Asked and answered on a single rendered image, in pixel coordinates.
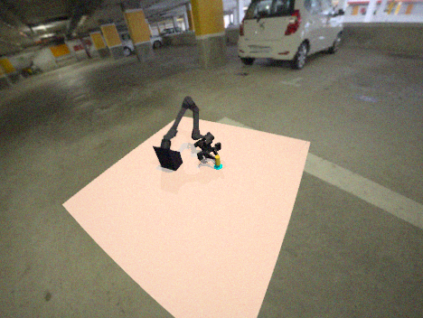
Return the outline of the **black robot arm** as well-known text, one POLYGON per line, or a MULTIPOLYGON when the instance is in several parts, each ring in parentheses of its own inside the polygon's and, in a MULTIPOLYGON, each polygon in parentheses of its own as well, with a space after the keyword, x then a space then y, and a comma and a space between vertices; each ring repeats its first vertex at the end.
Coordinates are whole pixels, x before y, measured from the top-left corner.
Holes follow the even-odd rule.
POLYGON ((175 121, 171 125, 167 134, 164 135, 164 139, 162 139, 161 145, 158 146, 158 147, 170 149, 170 147, 171 147, 170 139, 174 138, 176 136, 176 133, 178 132, 178 130, 176 130, 176 129, 177 129, 177 127, 178 127, 178 125, 179 125, 179 123, 180 123, 180 121, 183 117, 183 114, 184 114, 184 112, 187 108, 189 108, 193 112, 192 140, 200 139, 196 143, 194 143, 195 148, 197 146, 199 146, 201 148, 201 144, 203 143, 202 149, 205 151, 205 149, 212 144, 212 140, 214 139, 213 134, 208 132, 206 135, 201 135, 200 129, 199 129, 199 109, 194 104, 192 98, 189 97, 189 96, 186 96, 184 101, 183 101, 183 105, 181 106, 181 109, 180 109, 175 121))

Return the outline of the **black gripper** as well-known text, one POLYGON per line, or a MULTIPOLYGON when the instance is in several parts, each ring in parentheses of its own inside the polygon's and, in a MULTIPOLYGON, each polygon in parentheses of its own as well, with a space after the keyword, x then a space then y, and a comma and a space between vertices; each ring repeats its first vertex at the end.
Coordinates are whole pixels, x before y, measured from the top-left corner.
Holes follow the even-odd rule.
MULTIPOLYGON (((202 149, 202 145, 203 145, 203 143, 201 144, 201 149, 202 149)), ((210 152, 213 152, 213 154, 218 155, 217 151, 220 151, 221 150, 221 143, 218 142, 218 143, 214 144, 214 147, 210 147, 210 146, 207 147, 205 149, 205 151, 202 149, 201 152, 197 153, 197 157, 198 157, 198 160, 199 161, 203 160, 203 156, 205 156, 205 159, 206 158, 209 158, 209 159, 214 159, 215 160, 215 157, 212 156, 210 154, 210 152)))

